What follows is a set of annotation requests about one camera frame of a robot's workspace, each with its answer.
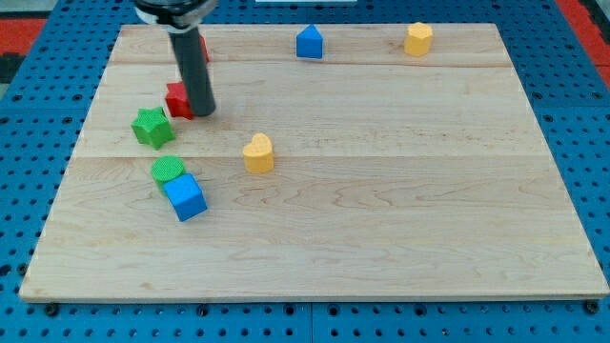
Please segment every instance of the yellow heart-shaped block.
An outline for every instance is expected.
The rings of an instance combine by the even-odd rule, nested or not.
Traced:
[[[251,173],[268,172],[274,168],[274,146],[264,133],[257,133],[244,147],[244,165]]]

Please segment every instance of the blue block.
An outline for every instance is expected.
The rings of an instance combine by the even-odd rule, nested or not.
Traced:
[[[190,173],[166,183],[163,189],[180,221],[188,220],[208,209],[203,191]]]
[[[296,36],[296,57],[322,58],[324,38],[314,25]]]

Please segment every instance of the green star-shaped block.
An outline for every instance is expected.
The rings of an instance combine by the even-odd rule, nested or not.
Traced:
[[[133,133],[140,144],[148,144],[159,150],[166,142],[175,139],[170,121],[163,108],[139,109],[132,122]]]

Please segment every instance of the toy block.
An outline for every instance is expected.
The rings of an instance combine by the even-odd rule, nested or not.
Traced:
[[[322,58],[324,51],[324,38],[310,25],[296,36],[296,57]]]
[[[184,88],[183,82],[170,83],[166,85],[168,94],[165,96],[165,102],[168,104],[170,115],[172,117],[184,117],[193,120],[193,112],[189,104],[187,90]]]
[[[193,175],[185,173],[163,185],[180,221],[185,221],[208,209],[203,191]]]
[[[404,52],[414,57],[425,55],[430,50],[433,35],[430,25],[423,23],[409,25],[404,38]]]
[[[175,139],[170,121],[160,107],[139,109],[137,118],[132,122],[132,129],[138,143],[148,144],[156,150]]]
[[[274,168],[274,147],[264,133],[257,133],[244,147],[244,165],[251,173],[268,172]]]
[[[203,36],[199,36],[199,40],[201,41],[201,49],[203,50],[203,55],[206,58],[206,63],[210,63],[210,55],[208,54],[206,39]]]
[[[184,162],[178,156],[163,156],[157,158],[151,166],[152,179],[162,194],[163,185],[186,173]]]

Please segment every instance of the wooden board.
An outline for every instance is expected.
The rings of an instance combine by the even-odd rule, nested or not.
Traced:
[[[494,25],[203,26],[217,112],[138,145],[178,80],[166,33],[123,28],[21,288],[30,302],[597,298],[608,285]],[[252,135],[274,171],[245,172]],[[180,223],[149,169],[184,157],[209,210]]]

